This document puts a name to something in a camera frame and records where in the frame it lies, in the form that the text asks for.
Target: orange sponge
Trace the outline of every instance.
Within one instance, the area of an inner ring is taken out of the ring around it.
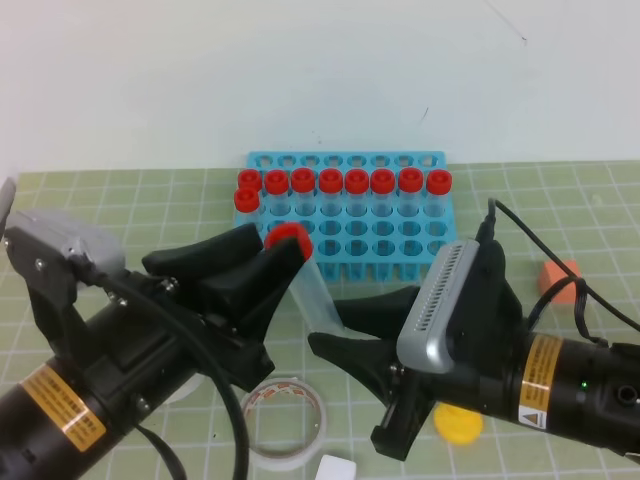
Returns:
[[[573,273],[578,276],[581,275],[578,263],[575,260],[566,260],[564,263]],[[540,295],[549,290],[549,288],[558,280],[566,276],[567,274],[564,273],[553,261],[550,260],[545,262],[542,267],[542,272],[540,272],[540,277],[538,278],[538,290],[540,290]],[[560,293],[554,297],[551,303],[573,304],[575,301],[576,286],[572,283],[560,290]]]

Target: white tape roll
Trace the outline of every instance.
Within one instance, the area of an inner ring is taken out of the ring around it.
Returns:
[[[259,402],[277,393],[287,393],[305,398],[320,417],[316,436],[305,448],[282,455],[265,455],[256,452],[253,447],[251,448],[251,461],[255,466],[271,472],[287,472],[302,467],[320,450],[327,436],[327,409],[318,393],[306,383],[300,382],[296,378],[271,378],[258,385],[242,400],[242,413],[245,419]]]

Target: yellow cap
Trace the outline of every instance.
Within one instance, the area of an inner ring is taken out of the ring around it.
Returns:
[[[482,415],[441,403],[434,413],[436,430],[454,445],[469,445],[482,433]]]

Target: red test tube cap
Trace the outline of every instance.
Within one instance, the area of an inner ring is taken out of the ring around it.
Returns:
[[[291,174],[291,188],[294,192],[309,193],[316,187],[316,177],[310,168],[296,168]]]
[[[403,192],[419,192],[422,190],[423,183],[424,175],[417,168],[407,167],[400,170],[400,175],[398,176],[398,187]]]
[[[247,168],[238,174],[238,188],[253,188],[256,192],[262,190],[262,176],[260,172]]]
[[[327,168],[320,172],[320,191],[340,193],[342,191],[342,172],[337,168]]]
[[[313,255],[313,243],[307,229],[299,223],[289,222],[278,225],[267,234],[267,238],[264,240],[264,247],[268,250],[285,238],[291,237],[298,239],[298,245],[300,245],[304,259],[309,260]]]
[[[367,193],[369,190],[369,174],[361,168],[349,170],[344,177],[347,192],[355,195]]]
[[[388,168],[379,168],[371,174],[371,190],[379,195],[393,192],[396,177]]]
[[[453,178],[446,170],[433,170],[427,175],[427,191],[433,195],[446,195],[451,191]]]
[[[260,195],[253,188],[239,188],[233,195],[233,202],[240,213],[255,212],[260,208]]]
[[[289,178],[284,170],[271,170],[264,177],[264,186],[270,195],[282,195],[289,191]]]

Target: test tube rack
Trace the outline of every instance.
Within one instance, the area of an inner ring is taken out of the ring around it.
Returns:
[[[264,212],[261,214],[260,235],[283,222],[299,222],[307,229],[314,245],[313,256],[323,277],[328,282],[338,281],[344,274],[349,281],[415,281],[433,263],[443,245],[457,238],[451,194],[448,195],[444,215],[429,217],[424,208],[417,215],[403,217],[397,212],[397,175],[405,167],[415,167],[425,175],[431,170],[446,169],[443,152],[252,152],[247,168],[256,169],[263,176],[270,170],[280,169],[291,174],[293,170],[307,167],[316,175],[326,168],[337,168],[344,175],[354,168],[361,168],[371,176],[379,168],[387,168],[396,175],[396,192],[390,196],[393,212],[387,217],[373,215],[370,208],[360,217],[352,217],[346,211],[347,193],[343,190],[343,208],[340,214],[327,217],[317,208],[312,215],[301,216],[295,211],[294,196],[289,191],[291,210],[283,216],[270,213],[269,195],[262,197]],[[426,188],[422,197],[426,204]],[[367,193],[369,203],[371,192]]]

